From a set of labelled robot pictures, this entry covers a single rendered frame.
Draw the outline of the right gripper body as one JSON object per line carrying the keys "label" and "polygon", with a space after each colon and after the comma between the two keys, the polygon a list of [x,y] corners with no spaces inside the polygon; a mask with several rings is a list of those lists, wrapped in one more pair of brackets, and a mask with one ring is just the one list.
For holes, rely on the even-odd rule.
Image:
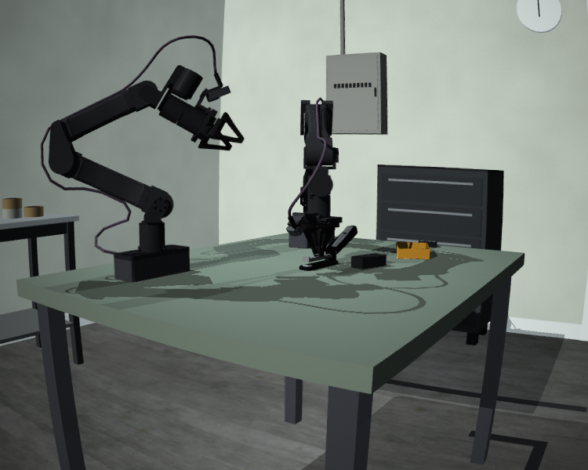
{"label": "right gripper body", "polygon": [[[216,130],[216,127],[220,123],[221,119],[218,118],[216,120],[215,118],[218,111],[210,107],[206,108],[201,105],[201,102],[205,98],[206,94],[217,89],[221,89],[221,87],[217,86],[213,89],[205,89],[202,92],[203,94],[201,93],[200,99],[197,102],[196,106],[193,107],[190,104],[187,104],[181,119],[176,123],[181,128],[184,128],[188,132],[194,134],[191,138],[191,141],[193,142],[196,142],[197,139],[206,141],[213,135],[213,133]],[[211,126],[213,126],[212,129],[210,129]]]}

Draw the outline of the orange tray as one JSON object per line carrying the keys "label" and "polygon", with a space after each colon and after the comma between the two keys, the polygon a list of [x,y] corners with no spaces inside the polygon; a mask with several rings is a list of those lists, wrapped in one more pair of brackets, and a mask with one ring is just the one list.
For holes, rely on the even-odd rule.
{"label": "orange tray", "polygon": [[[397,259],[430,259],[427,243],[397,242]],[[416,249],[418,248],[418,249]]]}

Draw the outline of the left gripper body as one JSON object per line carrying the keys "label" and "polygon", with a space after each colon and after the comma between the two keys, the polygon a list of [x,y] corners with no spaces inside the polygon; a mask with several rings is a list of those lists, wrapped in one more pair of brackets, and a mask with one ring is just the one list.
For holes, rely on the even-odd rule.
{"label": "left gripper body", "polygon": [[313,195],[308,194],[307,212],[293,212],[292,217],[297,226],[306,218],[309,222],[306,228],[325,229],[339,227],[339,223],[343,221],[343,217],[330,217],[330,208],[330,195],[326,195],[325,199],[318,196],[315,196],[315,199],[313,199]]}

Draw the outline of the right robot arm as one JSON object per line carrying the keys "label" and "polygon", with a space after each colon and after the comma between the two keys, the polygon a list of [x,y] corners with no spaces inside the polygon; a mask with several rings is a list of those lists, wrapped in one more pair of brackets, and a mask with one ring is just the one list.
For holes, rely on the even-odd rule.
{"label": "right robot arm", "polygon": [[53,172],[76,179],[145,212],[144,221],[139,223],[138,250],[114,253],[115,259],[149,259],[190,251],[190,247],[165,245],[165,223],[161,219],[173,210],[173,199],[167,192],[155,186],[146,186],[88,158],[86,160],[82,154],[75,153],[72,142],[135,111],[146,107],[155,109],[167,87],[169,90],[158,106],[159,115],[175,124],[181,119],[187,103],[174,95],[191,99],[202,79],[196,72],[178,65],[161,92],[152,81],[142,81],[76,115],[51,124],[49,167]]}

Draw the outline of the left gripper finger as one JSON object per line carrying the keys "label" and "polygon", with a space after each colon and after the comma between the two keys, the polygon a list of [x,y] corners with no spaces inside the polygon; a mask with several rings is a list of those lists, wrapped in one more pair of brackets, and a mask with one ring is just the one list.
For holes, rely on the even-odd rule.
{"label": "left gripper finger", "polygon": [[305,237],[307,238],[307,240],[308,240],[308,242],[310,244],[310,247],[311,247],[311,250],[312,250],[313,254],[318,254],[317,243],[316,243],[316,246],[315,246],[314,245],[314,240],[313,240],[313,237],[312,237],[312,233],[314,233],[314,228],[305,228],[305,230],[303,231],[303,233],[304,233]]}
{"label": "left gripper finger", "polygon": [[[314,229],[314,234],[315,234],[315,239],[316,239],[316,243],[317,243],[319,257],[324,255],[327,244],[328,244],[329,240],[331,239],[335,229],[336,229],[335,227],[325,228],[325,229]],[[325,239],[324,239],[323,245],[321,246],[322,236],[324,233],[325,233]]]}

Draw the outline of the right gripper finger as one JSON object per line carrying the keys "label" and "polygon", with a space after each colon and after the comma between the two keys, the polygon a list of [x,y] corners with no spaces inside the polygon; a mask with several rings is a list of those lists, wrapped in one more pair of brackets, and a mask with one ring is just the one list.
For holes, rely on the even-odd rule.
{"label": "right gripper finger", "polygon": [[[220,134],[225,123],[227,123],[230,126],[230,128],[234,131],[234,133],[237,135],[237,138]],[[213,135],[210,138],[233,142],[233,143],[242,143],[244,140],[243,135],[239,132],[239,130],[237,129],[237,127],[235,126],[234,122],[231,120],[231,118],[227,112],[223,113],[221,120],[220,120],[220,123],[218,124],[215,132],[213,133]]]}
{"label": "right gripper finger", "polygon": [[232,145],[228,141],[221,140],[225,144],[225,146],[208,144],[208,141],[209,141],[209,138],[205,142],[201,140],[201,142],[198,145],[198,148],[200,148],[200,149],[213,149],[213,150],[230,150],[232,147]]}

